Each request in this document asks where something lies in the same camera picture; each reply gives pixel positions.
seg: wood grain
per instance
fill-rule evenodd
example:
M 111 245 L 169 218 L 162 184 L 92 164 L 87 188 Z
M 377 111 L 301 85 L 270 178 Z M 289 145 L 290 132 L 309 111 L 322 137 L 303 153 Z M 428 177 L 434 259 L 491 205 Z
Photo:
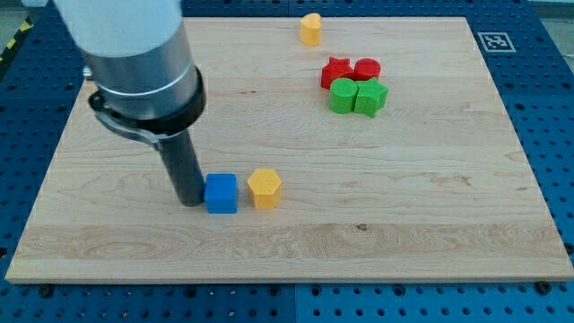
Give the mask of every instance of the wood grain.
M 239 178 L 239 212 L 181 206 L 159 155 L 112 135 L 86 83 L 7 278 L 13 283 L 517 282 L 574 276 L 462 18 L 188 19 L 208 105 L 190 128 L 204 173 Z M 329 56 L 374 57 L 376 118 L 336 115 Z M 275 168 L 283 200 L 246 180 Z

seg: red star block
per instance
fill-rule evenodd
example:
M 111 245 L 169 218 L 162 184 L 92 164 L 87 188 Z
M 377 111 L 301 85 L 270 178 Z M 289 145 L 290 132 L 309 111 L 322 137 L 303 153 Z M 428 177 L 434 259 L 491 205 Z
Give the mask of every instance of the red star block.
M 353 79 L 354 72 L 351 68 L 351 59 L 329 58 L 329 64 L 323 67 L 321 73 L 321 87 L 327 90 L 331 89 L 331 83 L 341 77 Z
M 378 79 L 380 64 L 372 58 L 363 58 L 355 63 L 354 81 L 367 81 L 373 77 Z

